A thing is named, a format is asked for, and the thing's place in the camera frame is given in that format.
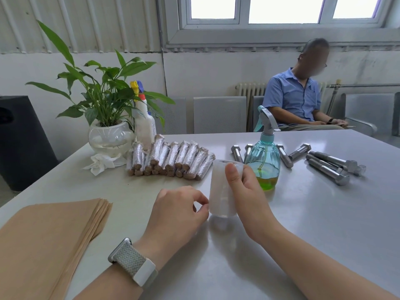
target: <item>seated man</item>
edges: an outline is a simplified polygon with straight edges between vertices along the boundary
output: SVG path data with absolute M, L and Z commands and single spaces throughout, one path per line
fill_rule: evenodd
M 279 128 L 287 130 L 341 130 L 348 123 L 320 111 L 318 82 L 311 79 L 327 66 L 329 43 L 312 39 L 304 46 L 293 68 L 269 80 L 263 106 L 275 117 Z

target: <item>white table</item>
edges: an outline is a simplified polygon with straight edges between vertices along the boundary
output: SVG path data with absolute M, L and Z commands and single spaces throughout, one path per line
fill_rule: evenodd
M 230 147 L 256 143 L 259 133 L 166 136 L 194 140 L 217 158 L 233 159 Z M 268 193 L 277 219 L 290 231 L 353 271 L 400 296 L 400 150 L 347 131 L 287 131 L 275 143 L 292 152 L 302 143 L 367 166 L 366 177 L 352 176 L 347 186 L 310 168 L 303 159 L 292 170 L 281 167 L 276 190 Z M 80 170 L 93 151 L 85 145 L 62 164 L 0 208 L 0 227 L 19 209 L 35 203 L 102 197 L 114 203 L 104 231 L 85 252 L 66 299 L 72 299 L 109 263 L 109 253 L 124 237 L 138 239 L 161 188 L 193 185 L 206 196 L 204 181 L 163 176 L 128 177 L 125 169 L 97 177 Z M 141 299 L 303 299 L 291 280 L 250 240 L 237 217 L 210 217 L 192 241 L 164 267 Z

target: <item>white plastic roll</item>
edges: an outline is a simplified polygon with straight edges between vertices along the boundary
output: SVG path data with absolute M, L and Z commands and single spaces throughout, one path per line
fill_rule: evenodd
M 211 176 L 209 211 L 217 217 L 228 218 L 236 215 L 235 199 L 226 180 L 225 166 L 233 163 L 242 179 L 243 163 L 229 160 L 214 160 Z

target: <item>person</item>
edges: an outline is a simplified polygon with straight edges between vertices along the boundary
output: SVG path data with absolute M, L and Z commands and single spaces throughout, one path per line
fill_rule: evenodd
M 274 217 L 249 166 L 244 166 L 243 181 L 233 164 L 225 167 L 225 173 L 246 233 L 264 248 L 308 299 L 399 299 L 285 229 Z M 195 201 L 202 205 L 197 212 L 194 212 Z M 160 270 L 189 242 L 208 216 L 208 199 L 200 191 L 191 186 L 162 189 L 145 232 L 133 247 Z M 141 293 L 142 288 L 114 263 L 75 300 L 136 300 Z
M 304 46 L 294 67 L 269 80 L 263 106 L 273 114 L 282 131 L 341 130 L 348 126 L 346 121 L 320 111 L 319 85 L 311 77 L 327 67 L 328 55 L 328 41 L 312 39 Z

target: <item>crumpled tissue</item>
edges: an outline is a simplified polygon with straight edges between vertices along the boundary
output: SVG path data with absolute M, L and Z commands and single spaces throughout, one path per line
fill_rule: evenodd
M 85 166 L 83 170 L 90 170 L 95 176 L 107 168 L 115 168 L 126 164 L 126 159 L 121 154 L 118 154 L 115 158 L 103 154 L 97 154 L 90 158 L 93 163 Z

